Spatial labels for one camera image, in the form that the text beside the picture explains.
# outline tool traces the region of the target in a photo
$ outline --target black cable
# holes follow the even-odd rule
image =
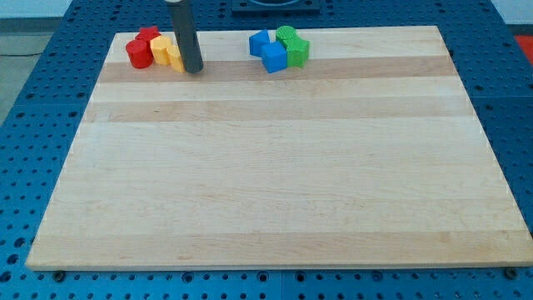
[[[29,57],[32,57],[32,56],[37,56],[37,55],[41,55],[42,52],[40,53],[31,53],[31,54],[0,54],[0,57],[3,57],[3,58],[29,58]]]

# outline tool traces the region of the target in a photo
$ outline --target colored block cluster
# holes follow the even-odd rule
[[[147,68],[152,62],[184,73],[182,55],[169,37],[162,36],[157,26],[142,27],[135,39],[126,45],[126,52],[134,68]]]
[[[310,43],[296,34],[291,26],[281,26],[276,30],[276,41],[271,42],[267,30],[249,38],[250,54],[261,57],[269,73],[288,67],[303,68],[309,58]]]

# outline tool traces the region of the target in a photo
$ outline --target blue table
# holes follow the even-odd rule
[[[321,0],[320,14],[232,15],[231,5],[228,0],[195,1],[198,28],[437,25],[533,230],[533,70],[489,0]],[[114,34],[151,25],[172,30],[162,0],[74,0],[0,127],[0,300],[533,298],[533,267],[67,272],[63,280],[58,280],[61,273],[26,269],[24,261]]]

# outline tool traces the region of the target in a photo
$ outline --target wood grain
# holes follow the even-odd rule
[[[302,30],[311,61],[274,74],[251,34],[200,32],[196,76],[133,69],[116,35],[30,268],[533,263],[436,27]]]

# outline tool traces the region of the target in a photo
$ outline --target yellow block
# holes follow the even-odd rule
[[[170,61],[168,60],[167,48],[171,45],[172,40],[165,36],[159,36],[150,41],[153,59],[157,64],[163,66],[170,64]]]
[[[170,66],[180,72],[184,73],[185,68],[183,67],[182,54],[180,53],[180,48],[176,45],[171,45],[167,47],[168,58],[170,59]]]

